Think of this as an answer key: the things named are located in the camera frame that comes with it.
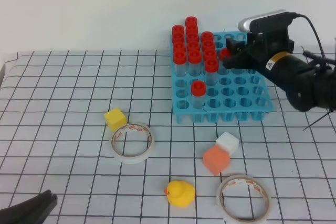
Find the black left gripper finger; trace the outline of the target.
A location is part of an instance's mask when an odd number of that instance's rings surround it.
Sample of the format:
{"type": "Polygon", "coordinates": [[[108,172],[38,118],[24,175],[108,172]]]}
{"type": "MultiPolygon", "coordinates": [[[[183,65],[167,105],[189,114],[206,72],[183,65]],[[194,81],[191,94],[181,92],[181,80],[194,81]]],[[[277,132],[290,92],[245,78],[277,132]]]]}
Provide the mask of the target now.
{"type": "Polygon", "coordinates": [[[1,219],[1,223],[43,223],[52,210],[57,206],[58,197],[51,194],[51,197],[43,201],[35,209],[17,219],[1,219]]]}
{"type": "Polygon", "coordinates": [[[43,201],[51,197],[51,190],[46,190],[43,193],[31,198],[27,201],[21,202],[14,206],[1,209],[1,219],[17,219],[20,216],[26,215],[29,211],[35,209],[43,201]]]}

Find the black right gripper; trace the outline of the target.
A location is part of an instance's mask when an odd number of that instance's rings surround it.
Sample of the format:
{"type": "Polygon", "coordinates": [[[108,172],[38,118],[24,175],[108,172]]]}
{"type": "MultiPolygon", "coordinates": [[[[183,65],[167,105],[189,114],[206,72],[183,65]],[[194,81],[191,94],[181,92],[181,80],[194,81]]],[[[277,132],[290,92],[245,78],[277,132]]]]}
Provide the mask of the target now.
{"type": "Polygon", "coordinates": [[[266,71],[266,64],[279,52],[293,53],[294,42],[289,38],[288,27],[278,28],[266,33],[248,33],[248,45],[233,38],[226,39],[226,48],[231,57],[224,58],[227,69],[254,69],[260,73],[266,71]]]}

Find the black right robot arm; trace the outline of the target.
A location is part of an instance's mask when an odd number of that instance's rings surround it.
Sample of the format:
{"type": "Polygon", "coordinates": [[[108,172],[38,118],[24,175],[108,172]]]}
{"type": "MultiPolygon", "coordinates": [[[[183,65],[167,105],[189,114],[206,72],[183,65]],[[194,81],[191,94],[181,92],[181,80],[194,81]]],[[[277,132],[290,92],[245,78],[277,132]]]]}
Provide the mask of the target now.
{"type": "Polygon", "coordinates": [[[307,63],[292,54],[294,42],[288,29],[247,33],[247,43],[228,38],[227,69],[251,69],[281,88],[300,112],[320,107],[335,110],[335,71],[307,63]]]}

